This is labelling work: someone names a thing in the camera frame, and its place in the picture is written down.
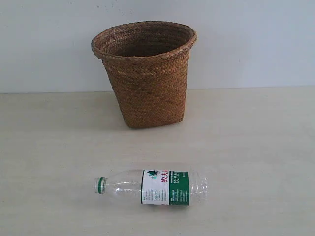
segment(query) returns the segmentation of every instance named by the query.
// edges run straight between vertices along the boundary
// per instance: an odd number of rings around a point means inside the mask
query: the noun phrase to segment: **basket opening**
[[[149,57],[170,52],[184,45],[192,32],[177,26],[150,25],[120,29],[104,35],[101,51],[123,57]]]

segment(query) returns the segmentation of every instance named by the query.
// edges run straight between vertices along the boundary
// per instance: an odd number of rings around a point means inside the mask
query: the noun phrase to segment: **bottle label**
[[[144,170],[141,203],[155,205],[188,205],[188,172]]]

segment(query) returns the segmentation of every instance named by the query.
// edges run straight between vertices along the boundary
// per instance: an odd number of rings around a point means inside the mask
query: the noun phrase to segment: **clear plastic bottle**
[[[193,205],[207,198],[207,179],[198,172],[130,170],[96,178],[94,188],[130,203]]]

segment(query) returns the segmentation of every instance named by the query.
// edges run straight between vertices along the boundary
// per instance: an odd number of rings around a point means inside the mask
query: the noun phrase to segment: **basket rim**
[[[190,38],[189,40],[181,45],[180,47],[171,50],[169,52],[161,53],[161,54],[156,54],[153,56],[147,56],[147,57],[126,57],[126,56],[118,56],[115,54],[110,54],[110,53],[104,53],[102,50],[100,50],[97,46],[97,42],[100,41],[104,35],[107,35],[109,33],[112,33],[113,31],[116,30],[123,30],[123,29],[130,29],[133,26],[147,26],[147,25],[165,25],[165,26],[173,26],[173,27],[178,27],[181,29],[185,29],[189,34]],[[159,60],[164,60],[168,59],[171,57],[175,57],[177,55],[180,55],[184,52],[189,51],[194,43],[197,40],[197,34],[196,32],[189,26],[179,24],[179,23],[174,23],[174,22],[168,22],[168,21],[141,21],[141,22],[134,22],[134,23],[128,23],[128,24],[122,24],[118,26],[113,26],[111,28],[106,29],[105,31],[99,33],[91,42],[92,46],[92,51],[93,53],[101,60],[114,60],[114,61],[132,61],[132,62],[156,62]]]

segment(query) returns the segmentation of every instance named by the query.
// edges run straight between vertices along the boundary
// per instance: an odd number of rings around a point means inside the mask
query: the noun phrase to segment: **wicker basket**
[[[188,26],[156,21],[112,27],[93,39],[129,127],[183,120],[189,50],[196,39]]]

